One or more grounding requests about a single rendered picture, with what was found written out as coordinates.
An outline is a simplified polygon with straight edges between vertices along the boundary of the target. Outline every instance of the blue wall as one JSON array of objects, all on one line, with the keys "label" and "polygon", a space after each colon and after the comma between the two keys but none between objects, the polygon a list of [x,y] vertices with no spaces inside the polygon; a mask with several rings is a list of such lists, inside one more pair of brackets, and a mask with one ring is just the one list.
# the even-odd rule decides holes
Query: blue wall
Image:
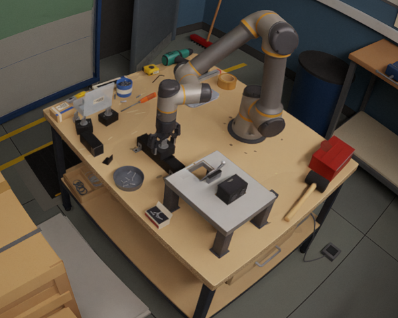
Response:
[{"label": "blue wall", "polygon": [[180,0],[177,28],[204,20],[206,0]]},{"label": "blue wall", "polygon": [[[397,9],[381,0],[345,0],[359,10],[393,26]],[[211,24],[218,0],[206,0],[204,22]],[[272,10],[293,25],[299,35],[299,46],[288,59],[287,67],[297,72],[298,56],[305,50],[320,50],[335,55],[347,63],[348,54],[384,38],[361,23],[333,10],[316,0],[241,0],[222,1],[215,27],[229,32],[240,20],[259,10]],[[261,50],[261,39],[248,43]],[[346,105],[358,111],[365,93],[369,72],[358,67]],[[398,134],[398,91],[378,80],[366,112]]]}]

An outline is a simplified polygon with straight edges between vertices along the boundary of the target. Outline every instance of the black trash can lid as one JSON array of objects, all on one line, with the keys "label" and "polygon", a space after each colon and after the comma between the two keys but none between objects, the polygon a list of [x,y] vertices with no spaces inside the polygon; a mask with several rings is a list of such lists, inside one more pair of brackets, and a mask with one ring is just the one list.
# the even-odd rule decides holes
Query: black trash can lid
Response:
[{"label": "black trash can lid", "polygon": [[331,84],[342,85],[348,64],[329,53],[304,51],[299,54],[299,64],[311,75]]}]

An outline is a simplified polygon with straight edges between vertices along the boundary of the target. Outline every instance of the robotic arm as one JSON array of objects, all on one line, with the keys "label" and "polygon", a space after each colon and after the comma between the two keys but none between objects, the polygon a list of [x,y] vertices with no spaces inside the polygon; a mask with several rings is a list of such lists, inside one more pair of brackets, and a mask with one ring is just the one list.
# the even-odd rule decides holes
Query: robotic arm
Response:
[{"label": "robotic arm", "polygon": [[161,82],[158,92],[157,132],[149,135],[148,147],[157,153],[157,147],[168,148],[180,134],[176,122],[178,105],[203,103],[211,99],[208,84],[198,77],[223,60],[234,50],[253,38],[262,38],[265,53],[262,87],[245,88],[239,114],[229,124],[230,134],[247,143],[257,143],[279,134],[285,127],[282,118],[281,95],[285,79],[286,59],[298,46],[294,28],[272,11],[258,11],[241,20],[240,24],[211,45],[192,61],[183,61],[174,68],[175,80]]}]

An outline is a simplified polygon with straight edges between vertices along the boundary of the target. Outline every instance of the gray platform leg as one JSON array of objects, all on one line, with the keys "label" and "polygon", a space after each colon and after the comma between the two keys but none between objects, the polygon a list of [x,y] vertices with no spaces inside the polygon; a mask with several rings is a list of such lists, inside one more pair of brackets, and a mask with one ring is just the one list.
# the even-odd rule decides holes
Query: gray platform leg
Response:
[{"label": "gray platform leg", "polygon": [[259,214],[256,215],[251,220],[251,223],[253,225],[255,225],[258,229],[260,229],[261,227],[263,227],[264,225],[266,225],[268,223],[267,219],[268,219],[268,216],[270,215],[271,208],[273,207],[273,204],[271,204],[269,207],[267,207],[266,209],[264,209],[261,212],[259,212]]},{"label": "gray platform leg", "polygon": [[363,98],[363,101],[362,101],[361,106],[360,106],[360,111],[364,111],[365,106],[367,105],[367,102],[370,99],[370,96],[371,96],[371,93],[373,91],[374,84],[376,83],[376,80],[377,80],[377,76],[372,74],[370,82],[369,82],[369,85],[367,86],[367,90],[365,91],[364,98]]},{"label": "gray platform leg", "polygon": [[228,246],[230,245],[232,237],[233,233],[225,237],[222,233],[217,231],[217,235],[215,236],[215,241],[213,247],[211,248],[211,252],[213,252],[219,258],[226,255],[229,252]]},{"label": "gray platform leg", "polygon": [[71,199],[69,193],[66,191],[65,186],[62,183],[62,178],[66,171],[65,168],[65,157],[64,157],[64,147],[62,144],[62,138],[60,138],[59,134],[52,127],[52,139],[53,139],[53,151],[54,151],[54,159],[56,161],[56,169],[58,171],[59,177],[59,188],[60,193],[62,195],[62,203],[65,210],[71,210]]},{"label": "gray platform leg", "polygon": [[338,124],[339,121],[340,114],[342,113],[342,109],[344,108],[348,92],[350,91],[352,79],[354,78],[356,68],[357,64],[351,61],[350,67],[348,68],[348,72],[346,73],[344,85],[342,86],[342,90],[340,91],[338,102],[333,112],[332,120],[330,121],[329,128],[327,128],[326,139],[330,139],[330,137],[332,137],[334,134],[336,125]]},{"label": "gray platform leg", "polygon": [[205,285],[202,285],[200,290],[199,300],[194,310],[193,318],[205,318],[211,306],[212,298],[214,298],[215,290],[210,290]]},{"label": "gray platform leg", "polygon": [[176,211],[177,209],[180,209],[178,206],[178,200],[180,197],[178,196],[177,193],[173,192],[171,188],[169,188],[167,185],[165,185],[165,190],[164,190],[164,206],[172,213]]},{"label": "gray platform leg", "polygon": [[[330,209],[333,206],[333,203],[336,200],[336,197],[338,196],[340,189],[342,188],[342,184],[340,185],[340,187],[338,189],[336,189],[331,195],[329,195],[329,197],[326,199],[326,201],[324,202],[323,208],[321,209],[320,213],[317,216],[316,222],[318,224],[320,224],[320,227],[318,229],[316,229],[316,234],[318,233],[318,230],[321,229],[321,226],[323,225],[324,220],[327,217],[327,214],[329,213]],[[312,235],[309,236],[304,242],[303,244],[300,246],[299,250],[301,253],[305,253],[308,246],[311,244],[312,241]]]}]

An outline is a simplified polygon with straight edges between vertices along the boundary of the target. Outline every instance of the red box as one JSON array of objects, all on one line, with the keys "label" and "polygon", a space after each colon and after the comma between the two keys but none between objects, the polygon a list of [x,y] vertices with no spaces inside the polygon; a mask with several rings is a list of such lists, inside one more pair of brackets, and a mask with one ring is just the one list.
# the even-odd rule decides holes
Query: red box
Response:
[{"label": "red box", "polygon": [[311,158],[310,167],[314,172],[332,181],[334,177],[350,161],[354,148],[333,136],[321,143]]}]

